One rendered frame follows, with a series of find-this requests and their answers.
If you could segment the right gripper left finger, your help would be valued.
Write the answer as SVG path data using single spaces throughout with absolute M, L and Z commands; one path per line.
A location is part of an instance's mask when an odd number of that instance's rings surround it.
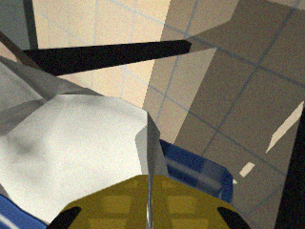
M 68 229 L 146 229 L 148 175 L 137 175 L 67 204 L 80 213 Z M 60 212 L 60 213 L 61 213 Z

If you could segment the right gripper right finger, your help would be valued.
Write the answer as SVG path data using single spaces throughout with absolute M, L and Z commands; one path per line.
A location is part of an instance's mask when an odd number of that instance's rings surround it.
M 153 175 L 153 229 L 230 229 L 217 207 L 233 206 L 162 175 Z

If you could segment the white pillow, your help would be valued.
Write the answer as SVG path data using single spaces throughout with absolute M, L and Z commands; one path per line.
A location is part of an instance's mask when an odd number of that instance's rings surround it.
M 150 114 L 0 55 L 0 194 L 50 224 L 70 202 L 148 175 L 169 177 Z

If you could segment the blue plaid pillowcase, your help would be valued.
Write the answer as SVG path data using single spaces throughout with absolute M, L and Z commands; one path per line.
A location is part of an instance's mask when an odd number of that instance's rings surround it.
M 233 176 L 223 166 L 159 138 L 169 178 L 233 206 Z M 0 194 L 0 229 L 46 229 L 41 219 Z

